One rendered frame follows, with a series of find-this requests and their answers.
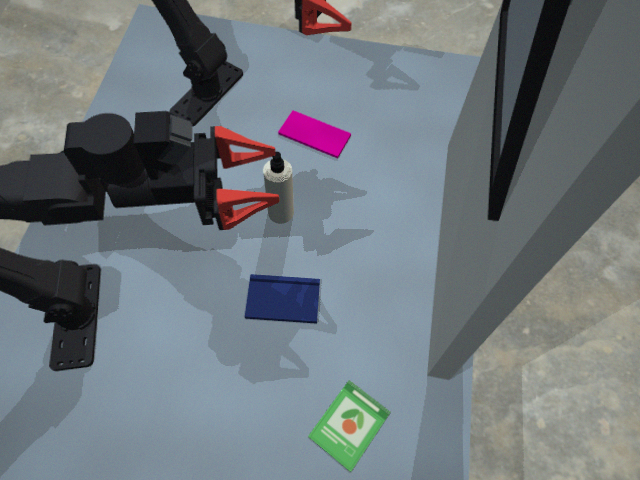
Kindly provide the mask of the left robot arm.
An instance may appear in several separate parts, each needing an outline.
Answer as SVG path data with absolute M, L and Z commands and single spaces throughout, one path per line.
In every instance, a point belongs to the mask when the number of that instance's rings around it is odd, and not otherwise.
M 226 61 L 225 45 L 202 23 L 187 0 L 152 2 L 173 34 L 187 65 L 183 75 L 192 84 L 170 112 L 195 126 L 240 80 L 243 70 Z

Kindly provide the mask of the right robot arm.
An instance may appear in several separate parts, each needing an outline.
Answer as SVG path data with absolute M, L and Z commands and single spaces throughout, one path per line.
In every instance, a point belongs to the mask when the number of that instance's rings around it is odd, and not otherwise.
M 193 202 L 191 141 L 191 122 L 168 111 L 136 112 L 134 132 L 113 113 L 68 123 L 64 151 L 0 166 L 0 219 L 43 225 L 103 220 L 106 192 L 115 208 Z M 53 371 L 94 362 L 101 268 L 67 261 L 0 248 L 0 291 L 45 312 L 43 322 L 55 322 Z

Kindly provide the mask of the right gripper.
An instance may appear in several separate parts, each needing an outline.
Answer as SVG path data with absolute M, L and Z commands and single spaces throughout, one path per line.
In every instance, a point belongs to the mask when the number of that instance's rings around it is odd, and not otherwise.
M 221 159 L 223 169 L 227 169 L 275 156 L 275 147 L 250 140 L 222 126 L 210 127 L 210 138 L 205 138 L 205 133 L 194 133 L 196 203 L 183 202 L 196 204 L 202 225 L 213 225 L 213 218 L 216 218 L 219 230 L 230 230 L 253 214 L 279 203 L 278 194 L 223 189 L 221 177 L 217 176 L 217 159 Z M 232 152 L 229 145 L 258 152 Z M 256 201 L 260 202 L 238 210 L 231 207 Z

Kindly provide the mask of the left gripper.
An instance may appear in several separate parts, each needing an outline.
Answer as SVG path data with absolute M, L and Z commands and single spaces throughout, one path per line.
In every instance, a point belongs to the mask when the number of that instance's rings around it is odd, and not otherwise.
M 318 23 L 317 18 L 321 13 L 340 24 Z M 305 35 L 350 31 L 352 24 L 326 0 L 295 0 L 295 19 L 299 20 L 299 32 Z

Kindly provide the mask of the magenta flat rectangular slab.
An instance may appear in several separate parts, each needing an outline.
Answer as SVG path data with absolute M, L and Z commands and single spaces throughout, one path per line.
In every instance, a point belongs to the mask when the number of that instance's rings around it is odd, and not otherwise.
M 278 134 L 338 158 L 351 133 L 292 110 Z

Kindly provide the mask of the green seed packet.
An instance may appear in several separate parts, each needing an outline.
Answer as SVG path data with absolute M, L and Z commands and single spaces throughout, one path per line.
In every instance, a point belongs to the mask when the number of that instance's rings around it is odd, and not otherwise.
M 308 437 L 351 472 L 390 413 L 348 381 Z

